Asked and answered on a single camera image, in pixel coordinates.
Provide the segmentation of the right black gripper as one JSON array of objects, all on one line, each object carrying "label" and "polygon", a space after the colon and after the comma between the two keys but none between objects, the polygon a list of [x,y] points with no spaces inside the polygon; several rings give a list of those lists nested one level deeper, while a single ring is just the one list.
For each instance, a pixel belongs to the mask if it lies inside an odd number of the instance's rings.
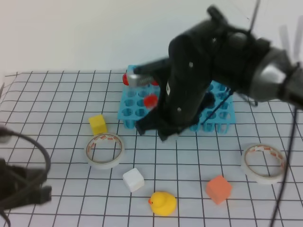
[{"label": "right black gripper", "polygon": [[225,37],[226,25],[196,25],[169,44],[169,76],[160,75],[161,93],[157,116],[147,115],[135,123],[139,135],[157,130],[162,142],[197,124],[200,113],[214,96],[207,92],[212,81],[212,61]]}]

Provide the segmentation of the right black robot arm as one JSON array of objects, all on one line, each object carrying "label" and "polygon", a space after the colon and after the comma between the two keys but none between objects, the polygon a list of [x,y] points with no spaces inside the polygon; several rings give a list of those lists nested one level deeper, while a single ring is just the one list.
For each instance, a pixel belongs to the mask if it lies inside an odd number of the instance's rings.
[{"label": "right black robot arm", "polygon": [[217,7],[207,12],[208,20],[171,40],[168,58],[135,67],[160,86],[156,107],[135,125],[140,134],[156,130],[166,140],[197,124],[215,101],[208,90],[213,81],[258,102],[279,99],[302,109],[301,65],[270,41],[228,24]]}]

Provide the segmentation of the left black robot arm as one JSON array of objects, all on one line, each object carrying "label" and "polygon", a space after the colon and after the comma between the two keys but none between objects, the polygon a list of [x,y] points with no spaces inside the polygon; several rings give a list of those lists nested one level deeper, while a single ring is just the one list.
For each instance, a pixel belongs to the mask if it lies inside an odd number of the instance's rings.
[{"label": "left black robot arm", "polygon": [[4,210],[51,201],[52,187],[44,186],[44,168],[9,165],[0,160],[0,207]]}]

